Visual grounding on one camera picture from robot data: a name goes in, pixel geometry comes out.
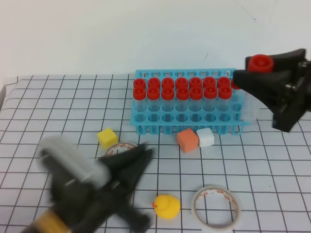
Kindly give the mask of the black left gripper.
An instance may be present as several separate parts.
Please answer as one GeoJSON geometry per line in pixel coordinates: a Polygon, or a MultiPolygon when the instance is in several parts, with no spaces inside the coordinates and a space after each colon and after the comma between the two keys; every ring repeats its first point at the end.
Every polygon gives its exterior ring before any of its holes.
{"type": "Polygon", "coordinates": [[[82,183],[62,168],[52,168],[51,211],[73,233],[93,233],[110,216],[119,216],[131,230],[144,233],[151,226],[148,215],[129,203],[145,169],[153,158],[153,149],[140,144],[131,150],[100,157],[111,178],[102,188],[82,183]]]}

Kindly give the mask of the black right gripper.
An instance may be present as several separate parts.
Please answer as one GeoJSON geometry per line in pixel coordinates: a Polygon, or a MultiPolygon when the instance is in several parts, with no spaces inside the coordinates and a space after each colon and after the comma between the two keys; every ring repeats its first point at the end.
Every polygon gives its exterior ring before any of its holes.
{"type": "MultiPolygon", "coordinates": [[[[269,109],[274,109],[273,128],[290,132],[301,117],[311,110],[311,62],[306,58],[306,49],[248,56],[245,69],[266,73],[259,78],[262,87],[256,97],[269,109]]],[[[236,70],[233,74],[234,84],[244,91],[246,70],[236,70]]]]}

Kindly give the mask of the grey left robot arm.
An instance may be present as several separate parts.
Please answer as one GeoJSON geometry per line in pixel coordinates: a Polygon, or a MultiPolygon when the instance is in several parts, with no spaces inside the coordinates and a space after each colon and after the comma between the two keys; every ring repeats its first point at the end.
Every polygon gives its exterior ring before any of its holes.
{"type": "Polygon", "coordinates": [[[130,198],[154,151],[144,144],[90,164],[90,171],[74,172],[78,151],[70,146],[43,146],[39,156],[51,174],[52,206],[25,228],[27,233],[93,233],[112,215],[135,233],[144,233],[151,219],[130,198]]]}

